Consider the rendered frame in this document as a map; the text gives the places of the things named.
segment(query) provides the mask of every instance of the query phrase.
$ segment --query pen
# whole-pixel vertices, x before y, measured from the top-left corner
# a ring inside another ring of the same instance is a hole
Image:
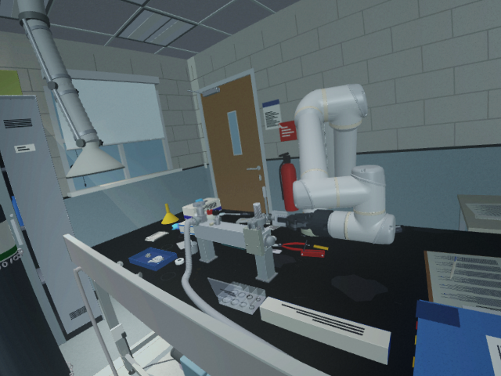
[[[454,275],[454,269],[456,268],[456,261],[457,261],[457,256],[454,256],[454,263],[452,264],[451,277],[449,278],[450,280],[452,279],[452,276]]]

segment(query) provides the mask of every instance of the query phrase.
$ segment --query brown wooden door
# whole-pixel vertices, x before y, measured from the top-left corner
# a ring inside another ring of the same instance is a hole
[[[201,96],[211,153],[212,168],[221,206],[227,210],[252,212],[254,202],[261,203],[265,212],[262,187],[265,186],[265,170],[261,159],[258,121],[254,107],[251,76],[219,85],[220,92]],[[230,132],[230,123],[235,125]]]

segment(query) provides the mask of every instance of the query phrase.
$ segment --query door frame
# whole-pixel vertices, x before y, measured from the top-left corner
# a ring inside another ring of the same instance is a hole
[[[272,195],[270,194],[270,189],[269,189],[268,165],[266,164],[265,141],[264,141],[262,126],[261,126],[261,115],[259,113],[258,90],[256,89],[256,77],[254,74],[254,68],[251,68],[249,70],[245,70],[245,71],[238,73],[238,74],[234,74],[233,76],[231,76],[229,78],[225,78],[221,81],[217,81],[214,84],[210,84],[210,85],[205,86],[202,89],[198,89],[196,91],[196,97],[198,99],[198,109],[199,109],[200,118],[202,121],[202,129],[204,130],[205,147],[207,150],[207,161],[209,163],[209,169],[211,171],[212,188],[214,190],[214,197],[218,197],[218,190],[216,188],[216,181],[215,181],[215,177],[214,177],[214,169],[212,167],[211,149],[209,147],[209,137],[207,134],[207,126],[205,125],[204,108],[202,106],[202,92],[206,92],[209,89],[215,88],[215,87],[220,86],[220,85],[224,85],[228,82],[235,81],[235,80],[237,80],[239,78],[243,78],[245,76],[250,76],[250,80],[252,82],[252,95],[254,98],[254,109],[256,110],[256,119],[258,121],[259,146],[261,148],[261,162],[262,162],[262,167],[263,167],[262,173],[265,177],[268,211],[271,214],[271,212],[273,210]]]

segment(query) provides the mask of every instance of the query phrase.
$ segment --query white floor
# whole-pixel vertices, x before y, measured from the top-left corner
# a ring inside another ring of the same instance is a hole
[[[110,296],[118,322],[122,324],[127,341],[135,361],[151,376],[185,376],[182,368],[170,355],[171,346],[159,336],[135,351],[153,332],[141,320],[132,315],[122,304]],[[106,320],[97,324],[103,341],[114,360],[114,366],[120,376],[128,376],[117,346],[114,343]],[[99,343],[94,327],[90,327],[70,341],[63,343],[59,349],[67,363],[71,364],[74,376],[111,376],[113,371],[108,364],[103,348]]]

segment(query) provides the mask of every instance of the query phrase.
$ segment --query yellow funnel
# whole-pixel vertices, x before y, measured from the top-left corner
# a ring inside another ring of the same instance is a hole
[[[165,204],[165,211],[167,212],[167,214],[162,221],[162,225],[170,225],[171,223],[177,222],[179,220],[179,218],[173,215],[169,210],[169,204]]]

